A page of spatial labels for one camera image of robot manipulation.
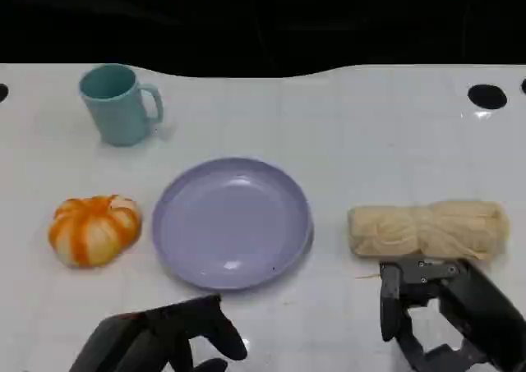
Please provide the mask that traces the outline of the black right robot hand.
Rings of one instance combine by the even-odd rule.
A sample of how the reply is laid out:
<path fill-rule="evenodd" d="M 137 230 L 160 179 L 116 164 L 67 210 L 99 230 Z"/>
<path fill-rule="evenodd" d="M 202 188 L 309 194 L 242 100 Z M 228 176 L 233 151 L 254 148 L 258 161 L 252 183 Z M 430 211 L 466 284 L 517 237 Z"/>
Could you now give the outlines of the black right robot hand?
<path fill-rule="evenodd" d="M 511 301 L 466 259 L 407 255 L 379 263 L 380 322 L 385 342 L 395 340 L 414 371 L 467 371 L 491 364 L 525 369 L 525 320 Z M 462 334 L 460 349 L 447 344 L 424 351 L 409 310 L 439 302 L 440 313 Z"/>

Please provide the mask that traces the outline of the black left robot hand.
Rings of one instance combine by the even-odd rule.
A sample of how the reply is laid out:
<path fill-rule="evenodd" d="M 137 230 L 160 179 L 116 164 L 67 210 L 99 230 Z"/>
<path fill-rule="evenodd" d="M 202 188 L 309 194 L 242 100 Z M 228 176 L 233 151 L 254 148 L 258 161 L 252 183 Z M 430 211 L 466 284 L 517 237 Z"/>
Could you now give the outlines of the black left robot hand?
<path fill-rule="evenodd" d="M 113 315 L 89 336 L 71 371 L 225 371 L 227 360 L 243 361 L 247 349 L 220 307 L 208 295 L 150 310 Z M 223 356 L 195 365 L 190 340 L 206 338 Z"/>

